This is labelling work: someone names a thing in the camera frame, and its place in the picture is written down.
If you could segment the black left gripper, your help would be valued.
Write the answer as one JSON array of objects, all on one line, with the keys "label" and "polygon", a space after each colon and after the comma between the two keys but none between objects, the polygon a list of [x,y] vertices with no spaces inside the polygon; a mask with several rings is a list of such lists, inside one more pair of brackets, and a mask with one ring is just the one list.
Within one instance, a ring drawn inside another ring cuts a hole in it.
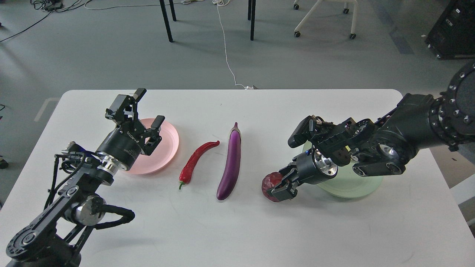
[{"label": "black left gripper", "polygon": [[119,94],[106,109],[105,118],[112,120],[115,129],[96,150],[102,156],[112,156],[125,167],[132,167],[140,154],[150,156],[162,140],[161,125],[165,116],[158,115],[149,128],[138,118],[137,105],[147,89],[138,88],[132,96]]}]

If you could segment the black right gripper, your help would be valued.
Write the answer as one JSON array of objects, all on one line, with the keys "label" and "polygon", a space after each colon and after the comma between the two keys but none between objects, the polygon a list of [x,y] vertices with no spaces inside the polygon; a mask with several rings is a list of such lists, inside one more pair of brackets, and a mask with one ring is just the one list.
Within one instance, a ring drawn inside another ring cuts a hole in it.
[{"label": "black right gripper", "polygon": [[302,184],[320,184],[334,178],[338,166],[329,158],[323,156],[317,149],[308,149],[292,159],[284,168],[278,171],[282,184],[278,184],[267,193],[280,201],[291,200],[297,196],[297,187]]}]

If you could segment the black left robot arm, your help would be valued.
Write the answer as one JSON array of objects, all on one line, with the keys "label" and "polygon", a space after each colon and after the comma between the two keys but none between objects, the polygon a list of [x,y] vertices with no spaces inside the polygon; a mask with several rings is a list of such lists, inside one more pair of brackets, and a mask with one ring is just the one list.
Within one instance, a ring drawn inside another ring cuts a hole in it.
[{"label": "black left robot arm", "polygon": [[151,155],[161,142],[165,117],[146,128],[137,105],[146,94],[120,94],[105,111],[115,128],[94,152],[75,142],[55,155],[52,186],[43,211],[12,237],[6,247],[9,267],[78,267],[81,250],[93,230],[130,223],[133,211],[109,205],[96,193],[110,186],[118,171],[128,171],[139,155]]}]

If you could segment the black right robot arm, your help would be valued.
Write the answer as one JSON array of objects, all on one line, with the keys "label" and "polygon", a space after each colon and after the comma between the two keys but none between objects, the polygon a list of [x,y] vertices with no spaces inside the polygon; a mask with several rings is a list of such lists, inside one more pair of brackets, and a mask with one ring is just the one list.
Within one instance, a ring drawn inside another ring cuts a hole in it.
[{"label": "black right robot arm", "polygon": [[310,142],[310,149],[268,174],[262,181],[263,195],[273,202],[293,199],[298,186],[329,181],[351,161],[361,177],[400,175],[421,149],[444,144],[457,151],[462,144],[473,144],[474,78],[474,62],[469,62],[439,98],[407,93],[376,122],[350,117],[336,125],[319,116],[305,117],[287,143],[296,148]]}]

